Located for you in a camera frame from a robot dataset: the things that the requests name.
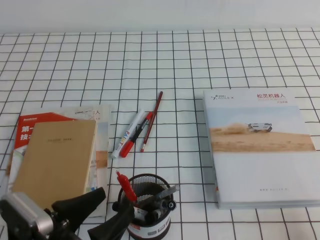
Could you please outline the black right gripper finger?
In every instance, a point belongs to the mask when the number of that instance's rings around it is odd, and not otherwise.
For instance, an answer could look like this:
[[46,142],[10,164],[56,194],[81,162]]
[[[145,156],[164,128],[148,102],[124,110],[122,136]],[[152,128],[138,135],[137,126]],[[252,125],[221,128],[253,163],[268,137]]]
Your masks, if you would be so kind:
[[91,240],[120,240],[127,227],[135,217],[132,204],[122,207],[116,215],[103,224],[89,229],[88,235]]

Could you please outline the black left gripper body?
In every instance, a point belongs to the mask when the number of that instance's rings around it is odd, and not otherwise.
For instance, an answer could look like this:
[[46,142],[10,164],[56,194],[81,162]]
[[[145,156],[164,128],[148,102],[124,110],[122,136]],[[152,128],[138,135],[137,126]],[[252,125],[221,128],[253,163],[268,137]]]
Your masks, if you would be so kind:
[[69,230],[69,223],[57,222],[46,211],[19,212],[8,207],[0,210],[7,224],[10,240],[78,240],[79,237]]

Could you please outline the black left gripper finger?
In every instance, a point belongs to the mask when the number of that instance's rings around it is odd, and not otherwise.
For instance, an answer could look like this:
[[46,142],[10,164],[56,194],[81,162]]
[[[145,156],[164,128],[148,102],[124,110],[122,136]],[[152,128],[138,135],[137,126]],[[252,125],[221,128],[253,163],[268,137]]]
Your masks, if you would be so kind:
[[68,220],[70,227],[79,227],[83,221],[105,200],[102,187],[86,194],[54,202],[51,207],[59,222]]

